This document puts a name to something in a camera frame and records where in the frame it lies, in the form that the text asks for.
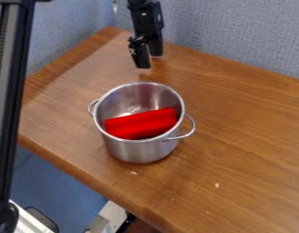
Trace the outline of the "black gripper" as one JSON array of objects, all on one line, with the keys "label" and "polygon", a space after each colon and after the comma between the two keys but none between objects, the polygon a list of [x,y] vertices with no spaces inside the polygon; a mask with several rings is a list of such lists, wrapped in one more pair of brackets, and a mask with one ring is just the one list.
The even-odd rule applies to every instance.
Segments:
[{"label": "black gripper", "polygon": [[[157,0],[128,0],[128,10],[131,14],[135,34],[137,36],[149,35],[148,48],[151,56],[163,55],[163,35],[164,19],[161,5]],[[149,68],[149,55],[147,44],[141,39],[129,38],[129,55],[137,68]]]}]

